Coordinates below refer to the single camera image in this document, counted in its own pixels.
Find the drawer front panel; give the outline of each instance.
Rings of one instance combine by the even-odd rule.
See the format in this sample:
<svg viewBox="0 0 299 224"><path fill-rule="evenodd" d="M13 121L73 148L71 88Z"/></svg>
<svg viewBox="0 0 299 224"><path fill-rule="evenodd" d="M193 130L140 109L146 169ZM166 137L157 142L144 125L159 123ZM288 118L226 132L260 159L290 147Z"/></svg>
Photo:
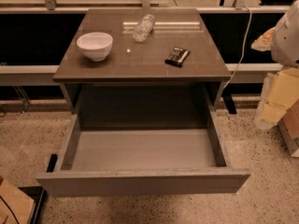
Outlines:
<svg viewBox="0 0 299 224"><path fill-rule="evenodd" d="M112 195L170 195L236 193L246 179L246 170L215 170L209 175L100 177L100 174L43 174L37 181L57 197Z"/></svg>

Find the black cable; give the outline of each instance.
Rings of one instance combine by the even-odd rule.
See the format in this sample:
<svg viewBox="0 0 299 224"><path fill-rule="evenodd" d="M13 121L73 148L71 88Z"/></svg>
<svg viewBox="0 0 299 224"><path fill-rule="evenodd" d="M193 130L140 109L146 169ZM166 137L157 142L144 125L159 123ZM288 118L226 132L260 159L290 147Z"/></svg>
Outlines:
<svg viewBox="0 0 299 224"><path fill-rule="evenodd" d="M17 217L16 217L16 215L15 215L15 213L11 210L11 208L10 208L10 206L7 204L7 202L6 202L1 196L0 196L0 199L1 199L2 202L6 205L6 207L9 209L9 211L10 211L11 214L12 214L12 216L15 217L17 223L20 224L19 221L18 221L18 219L17 219Z"/></svg>
<svg viewBox="0 0 299 224"><path fill-rule="evenodd" d="M2 107L0 107L0 111L3 113L2 115L0 115L0 117L4 117L7 114Z"/></svg>

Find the cardboard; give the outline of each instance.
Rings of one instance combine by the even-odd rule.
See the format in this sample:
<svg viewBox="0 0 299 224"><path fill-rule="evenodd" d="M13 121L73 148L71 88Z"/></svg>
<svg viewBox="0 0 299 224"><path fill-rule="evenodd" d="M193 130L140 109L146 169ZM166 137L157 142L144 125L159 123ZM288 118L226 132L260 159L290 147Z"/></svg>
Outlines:
<svg viewBox="0 0 299 224"><path fill-rule="evenodd" d="M14 212L20 224L27 224L34 200L0 176L0 196ZM15 217L0 199L0 223L15 224Z"/></svg>
<svg viewBox="0 0 299 224"><path fill-rule="evenodd" d="M299 69L290 68L277 73L266 97L261 119L277 124L299 99Z"/></svg>

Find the drawer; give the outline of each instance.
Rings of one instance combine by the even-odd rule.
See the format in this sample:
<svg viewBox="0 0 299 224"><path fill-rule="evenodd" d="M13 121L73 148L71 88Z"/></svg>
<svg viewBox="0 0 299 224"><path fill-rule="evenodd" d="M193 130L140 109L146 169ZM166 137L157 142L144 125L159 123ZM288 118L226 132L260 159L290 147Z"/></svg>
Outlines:
<svg viewBox="0 0 299 224"><path fill-rule="evenodd" d="M235 193L249 170L231 166L204 84L83 86L53 173L53 196Z"/></svg>

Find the white bowl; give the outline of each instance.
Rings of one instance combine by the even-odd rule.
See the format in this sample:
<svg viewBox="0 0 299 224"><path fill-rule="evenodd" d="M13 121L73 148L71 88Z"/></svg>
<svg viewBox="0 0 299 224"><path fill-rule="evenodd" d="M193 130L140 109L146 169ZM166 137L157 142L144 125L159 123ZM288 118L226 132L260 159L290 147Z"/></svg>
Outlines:
<svg viewBox="0 0 299 224"><path fill-rule="evenodd" d="M77 46L89 59L99 62L111 52L113 38L106 33L89 33L77 40Z"/></svg>

